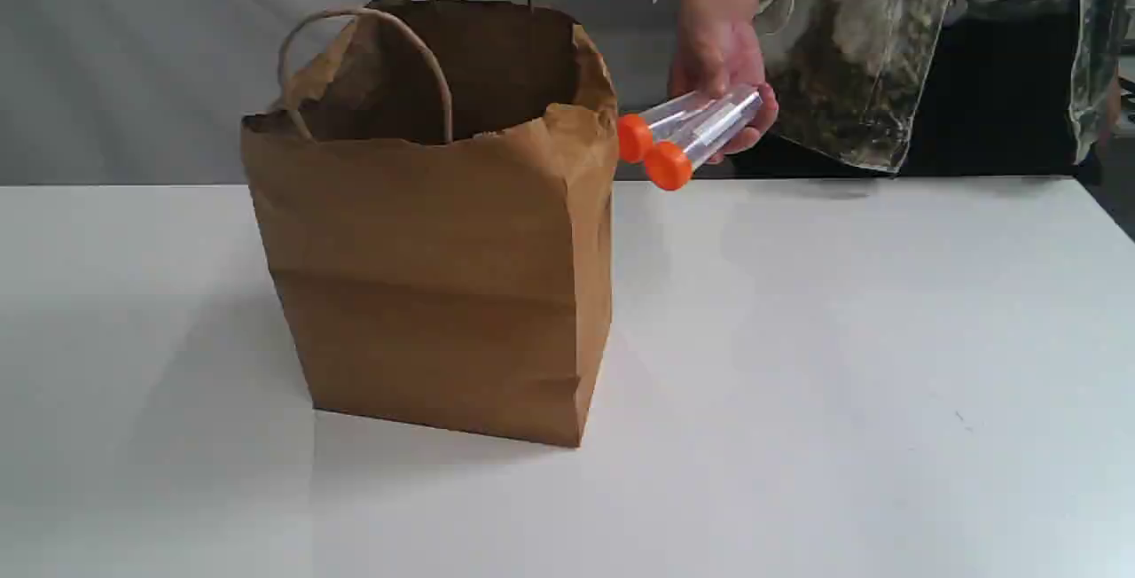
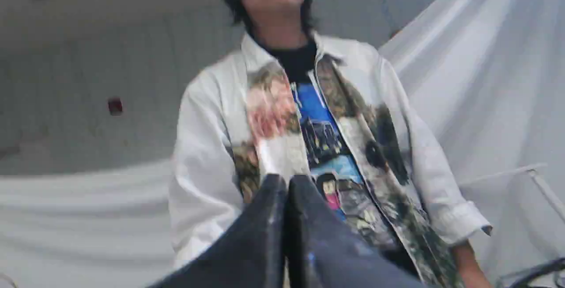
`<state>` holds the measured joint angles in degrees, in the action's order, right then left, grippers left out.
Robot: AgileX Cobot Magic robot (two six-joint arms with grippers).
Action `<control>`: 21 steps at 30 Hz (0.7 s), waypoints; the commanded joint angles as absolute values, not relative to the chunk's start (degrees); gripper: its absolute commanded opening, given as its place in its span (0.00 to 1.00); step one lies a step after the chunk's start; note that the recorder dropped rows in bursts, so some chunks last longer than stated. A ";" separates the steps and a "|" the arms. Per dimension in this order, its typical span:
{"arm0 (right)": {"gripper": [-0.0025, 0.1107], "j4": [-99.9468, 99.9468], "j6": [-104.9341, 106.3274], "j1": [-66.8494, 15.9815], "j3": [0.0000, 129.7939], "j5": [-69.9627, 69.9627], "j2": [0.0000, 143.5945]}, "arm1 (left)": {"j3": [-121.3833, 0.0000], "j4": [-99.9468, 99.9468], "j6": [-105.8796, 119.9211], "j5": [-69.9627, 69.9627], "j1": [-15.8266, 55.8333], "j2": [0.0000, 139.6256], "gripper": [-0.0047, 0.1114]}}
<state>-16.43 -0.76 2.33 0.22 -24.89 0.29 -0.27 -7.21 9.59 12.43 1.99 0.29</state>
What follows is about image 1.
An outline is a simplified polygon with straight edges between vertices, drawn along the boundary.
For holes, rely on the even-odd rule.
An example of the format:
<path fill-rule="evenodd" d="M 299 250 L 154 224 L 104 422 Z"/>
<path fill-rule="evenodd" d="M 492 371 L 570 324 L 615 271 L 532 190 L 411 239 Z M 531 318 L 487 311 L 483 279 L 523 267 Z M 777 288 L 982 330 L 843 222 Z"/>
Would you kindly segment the person's right hand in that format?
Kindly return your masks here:
<path fill-rule="evenodd" d="M 722 97 L 737 84 L 759 90 L 762 106 L 734 139 L 721 146 L 711 164 L 757 145 L 777 122 L 779 102 L 766 79 L 763 49 L 754 28 L 763 0 L 680 0 L 676 12 L 676 53 L 670 65 L 669 92 L 684 97 L 700 90 Z"/>

